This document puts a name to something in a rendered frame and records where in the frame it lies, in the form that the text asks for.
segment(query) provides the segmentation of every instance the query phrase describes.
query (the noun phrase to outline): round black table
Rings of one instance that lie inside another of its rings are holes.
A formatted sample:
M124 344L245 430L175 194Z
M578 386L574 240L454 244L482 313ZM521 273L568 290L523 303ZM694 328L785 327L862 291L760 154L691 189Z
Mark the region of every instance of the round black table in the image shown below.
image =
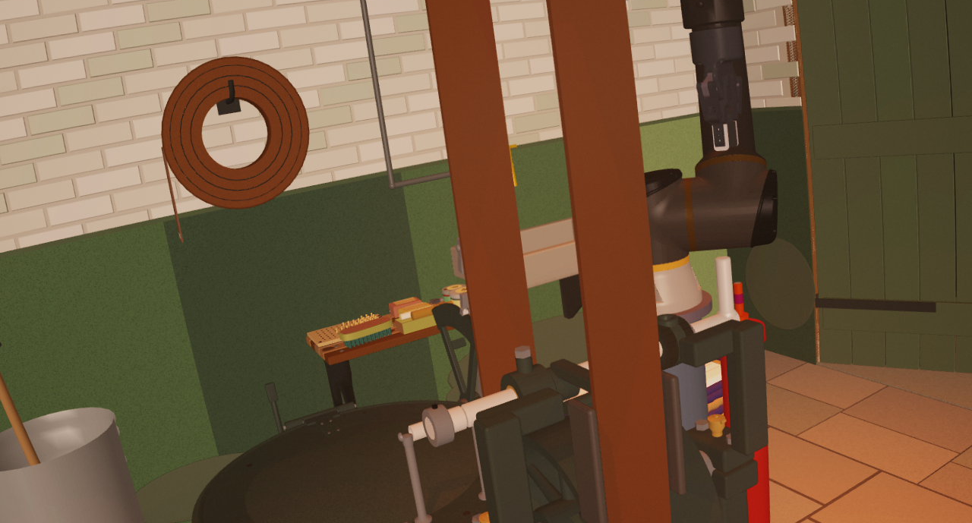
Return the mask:
M315 417L229 463L199 496L192 523L411 523L417 512L398 434L433 403L397 402ZM469 521L478 498L472 430L452 443L415 443L424 501L434 521Z

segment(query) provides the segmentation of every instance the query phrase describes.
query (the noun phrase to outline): orange ring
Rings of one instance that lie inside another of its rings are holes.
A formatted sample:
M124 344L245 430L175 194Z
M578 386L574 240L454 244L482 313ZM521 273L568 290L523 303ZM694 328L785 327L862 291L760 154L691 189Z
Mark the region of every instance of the orange ring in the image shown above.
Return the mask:
M260 111L267 145L243 168L216 163L202 143L202 122L219 101L236 98ZM310 129L301 95L287 77L263 62L230 56L202 64L172 91L163 116L163 150L179 183L200 200L222 208L253 208L270 202L298 177Z

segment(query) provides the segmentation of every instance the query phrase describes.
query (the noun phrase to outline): terracotta tile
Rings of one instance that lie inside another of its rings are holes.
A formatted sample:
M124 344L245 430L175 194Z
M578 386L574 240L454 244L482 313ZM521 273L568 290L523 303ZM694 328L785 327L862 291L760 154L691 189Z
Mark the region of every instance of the terracotta tile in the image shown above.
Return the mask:
M874 468L770 429L770 479L816 502L829 503L874 474Z
M834 370L972 409L972 373L931 370L896 370L893 367L826 364Z
M833 405L773 385L766 385L766 404L770 426L795 436L841 412Z
M931 474L921 485L952 499L972 505L972 470L963 465L945 465L942 470Z
M770 381L770 384L797 392L816 401L847 409L868 395L885 388L885 385L820 365L801 365Z
M955 453L861 419L837 414L800 434L866 465L917 483L948 464Z
M820 509L818 503L770 481L770 521L773 523L796 523L817 509Z
M966 468L972 468L972 447L968 451L958 455L958 457L953 458L952 462L957 465L963 465Z
M844 413L961 453L972 447L972 411L885 388Z
M819 523L968 523L972 506L888 474L878 474L813 514Z
M801 365L809 364L805 361L793 360L793 358L783 354L766 351L766 380L779 377L795 367L801 367Z

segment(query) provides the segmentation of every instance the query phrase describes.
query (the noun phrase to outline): wooden beam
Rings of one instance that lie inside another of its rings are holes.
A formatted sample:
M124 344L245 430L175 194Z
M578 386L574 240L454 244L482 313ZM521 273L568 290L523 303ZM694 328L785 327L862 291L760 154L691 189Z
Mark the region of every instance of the wooden beam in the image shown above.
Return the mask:
M611 523L670 521L652 241L625 0L548 0L548 15L607 516Z
M493 14L489 0L426 0L426 8L479 373L490 395L515 370L513 350L534 349Z

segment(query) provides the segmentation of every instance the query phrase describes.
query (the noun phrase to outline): gray cylindrical bin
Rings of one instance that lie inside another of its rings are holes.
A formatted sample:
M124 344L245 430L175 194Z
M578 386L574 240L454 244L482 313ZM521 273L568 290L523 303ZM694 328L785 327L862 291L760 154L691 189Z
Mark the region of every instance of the gray cylindrical bin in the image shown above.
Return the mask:
M41 464L14 430L0 433L0 523L145 523L115 413L69 409L24 423Z

